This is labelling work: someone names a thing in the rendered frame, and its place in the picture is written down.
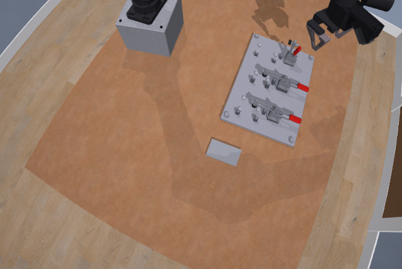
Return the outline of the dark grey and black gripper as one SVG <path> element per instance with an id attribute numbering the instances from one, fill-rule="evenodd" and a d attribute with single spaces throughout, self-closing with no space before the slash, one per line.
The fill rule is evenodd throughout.
<path id="1" fill-rule="evenodd" d="M 339 0 L 330 0 L 329 6 L 327 8 L 316 12 L 313 15 L 313 19 L 307 21 L 307 30 L 310 35 L 312 48 L 315 51 L 317 51 L 319 48 L 321 48 L 331 40 L 331 38 L 325 34 L 325 30 L 321 26 L 319 26 L 320 24 L 325 24 L 327 26 L 327 30 L 329 30 L 329 32 L 331 32 L 332 34 L 334 34 L 335 32 L 335 36 L 338 39 L 353 29 L 352 24 L 349 24 L 341 28 L 341 30 L 343 31 L 339 33 L 340 28 L 338 28 L 333 22 L 331 22 L 330 17 L 336 3 L 339 3 L 340 5 L 348 8 L 352 8 L 356 5 L 344 4 Z M 320 40 L 320 43 L 318 45 L 315 45 L 315 34 L 319 37 Z"/>

